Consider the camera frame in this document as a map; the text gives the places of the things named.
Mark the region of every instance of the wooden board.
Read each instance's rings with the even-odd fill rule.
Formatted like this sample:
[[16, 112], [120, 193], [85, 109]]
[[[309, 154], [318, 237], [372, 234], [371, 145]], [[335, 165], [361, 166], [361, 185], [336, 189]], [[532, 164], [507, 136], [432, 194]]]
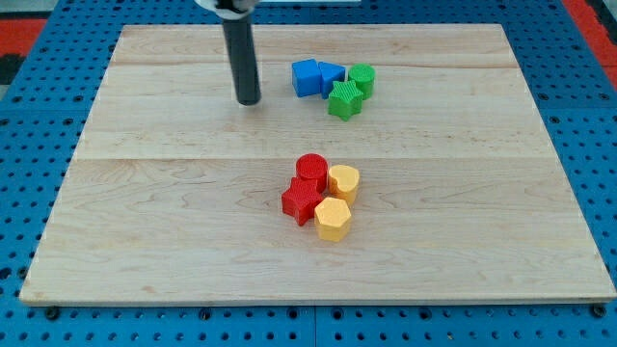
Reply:
[[[615, 297], [497, 25], [257, 26], [235, 102], [218, 26], [128, 26], [21, 291], [28, 305], [602, 302]], [[290, 63], [375, 66], [349, 122]], [[281, 213], [296, 158], [362, 173], [350, 234]]]

